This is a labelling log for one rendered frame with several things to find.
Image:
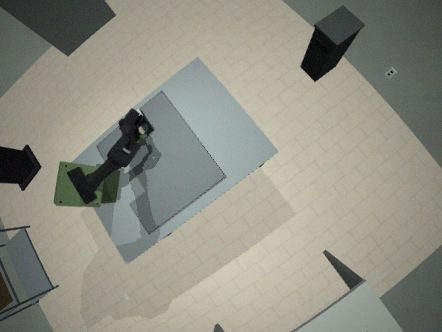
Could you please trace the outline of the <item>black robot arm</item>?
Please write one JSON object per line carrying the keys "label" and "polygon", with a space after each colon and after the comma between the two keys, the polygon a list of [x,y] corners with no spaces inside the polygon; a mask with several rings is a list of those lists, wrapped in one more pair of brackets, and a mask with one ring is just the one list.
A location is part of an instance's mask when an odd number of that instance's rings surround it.
{"label": "black robot arm", "polygon": [[[137,125],[145,125],[147,122],[146,119],[133,108],[131,108],[124,119],[121,119],[118,122],[122,137],[109,150],[107,154],[107,162],[104,162],[96,171],[87,174],[86,176],[84,176],[80,167],[67,172],[67,175],[85,204],[88,204],[97,198],[94,192],[97,190],[100,183],[113,171],[121,169],[122,167],[127,167],[141,147],[135,139],[135,134],[139,131]],[[129,155],[123,150],[123,148],[131,151]],[[85,197],[83,197],[83,195]]]}

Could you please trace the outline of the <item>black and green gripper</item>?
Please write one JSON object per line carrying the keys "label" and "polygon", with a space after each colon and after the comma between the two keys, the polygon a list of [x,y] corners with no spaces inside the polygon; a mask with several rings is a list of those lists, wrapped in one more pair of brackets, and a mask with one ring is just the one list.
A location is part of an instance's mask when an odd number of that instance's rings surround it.
{"label": "black and green gripper", "polygon": [[[140,135],[140,136],[139,136]],[[141,138],[141,139],[140,139]],[[136,134],[135,134],[135,139],[136,139],[136,141],[142,141],[143,140],[143,135],[138,131]],[[140,140],[139,140],[140,139]]]}

